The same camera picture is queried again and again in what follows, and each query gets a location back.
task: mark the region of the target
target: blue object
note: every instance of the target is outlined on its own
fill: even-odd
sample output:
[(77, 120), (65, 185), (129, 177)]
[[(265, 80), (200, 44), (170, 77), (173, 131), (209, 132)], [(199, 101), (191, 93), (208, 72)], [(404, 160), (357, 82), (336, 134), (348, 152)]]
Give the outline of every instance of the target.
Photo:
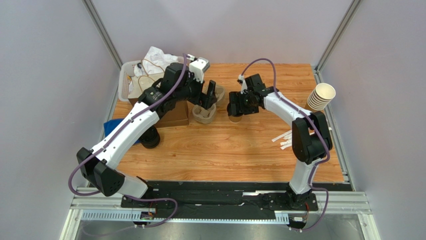
[[(112, 119), (103, 124), (103, 130), (105, 131), (105, 137), (110, 135), (114, 129), (124, 120), (124, 118)], [(139, 140), (133, 143), (133, 145), (140, 143)]]

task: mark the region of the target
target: white wall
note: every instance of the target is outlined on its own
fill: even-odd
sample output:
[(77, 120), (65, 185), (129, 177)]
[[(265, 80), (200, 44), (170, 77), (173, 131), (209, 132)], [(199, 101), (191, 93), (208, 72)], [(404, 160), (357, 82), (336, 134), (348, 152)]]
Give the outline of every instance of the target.
[(321, 58), (351, 0), (93, 0), (123, 62), (150, 46), (213, 63)]
[(0, 34), (0, 239), (58, 239), (119, 71), (79, 0), (1, 1)]
[(424, 239), (426, 1), (366, 0), (322, 73), (383, 240)]

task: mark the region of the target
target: stack of paper cups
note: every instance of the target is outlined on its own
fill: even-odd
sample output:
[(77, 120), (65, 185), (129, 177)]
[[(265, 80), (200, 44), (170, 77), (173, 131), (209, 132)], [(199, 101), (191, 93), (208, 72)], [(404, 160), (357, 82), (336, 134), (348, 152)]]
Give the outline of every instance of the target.
[(327, 83), (320, 83), (316, 85), (315, 89), (307, 98), (305, 109), (311, 111), (321, 111), (335, 96), (336, 90), (333, 86)]

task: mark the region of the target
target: wooden tabletop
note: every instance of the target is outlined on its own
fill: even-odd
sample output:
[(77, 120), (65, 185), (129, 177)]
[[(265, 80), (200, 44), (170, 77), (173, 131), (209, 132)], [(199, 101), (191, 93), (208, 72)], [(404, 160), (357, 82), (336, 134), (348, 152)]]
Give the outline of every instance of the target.
[[(244, 181), (288, 182), (296, 165), (291, 147), (280, 149), (271, 140), (291, 129), (272, 112), (245, 115), (239, 123), (227, 114), (228, 93), (240, 91), (237, 83), (246, 64), (212, 64), (204, 79), (225, 87), (225, 100), (217, 106), (210, 124), (198, 123), (189, 105), (189, 125), (158, 128), (161, 143), (154, 149), (132, 146), (118, 169), (146, 180), (163, 181)], [(304, 107), (316, 83), (309, 64), (277, 64), (277, 88), (288, 99)], [(244, 74), (259, 73), (267, 87), (273, 85), (269, 64), (255, 64)], [(124, 118), (132, 109), (129, 102), (118, 101), (113, 119)], [(342, 170), (333, 149), (329, 162), (320, 165), (315, 182), (343, 182)]]

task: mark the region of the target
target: crumpled paper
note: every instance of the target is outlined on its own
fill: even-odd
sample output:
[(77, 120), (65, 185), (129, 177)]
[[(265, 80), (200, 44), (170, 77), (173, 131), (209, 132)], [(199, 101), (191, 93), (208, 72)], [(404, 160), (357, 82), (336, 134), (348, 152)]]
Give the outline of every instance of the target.
[(151, 46), (146, 53), (144, 59), (151, 61), (153, 64), (160, 66), (161, 68), (152, 65), (148, 61), (142, 61), (142, 65), (145, 68), (144, 69), (139, 68), (137, 65), (134, 66), (134, 75), (136, 77), (145, 76), (145, 75), (151, 75), (151, 74), (159, 74), (162, 73), (163, 70), (166, 69), (167, 66), (169, 66), (171, 63), (183, 63), (184, 57), (182, 56), (175, 56), (171, 54), (165, 54), (163, 50)]

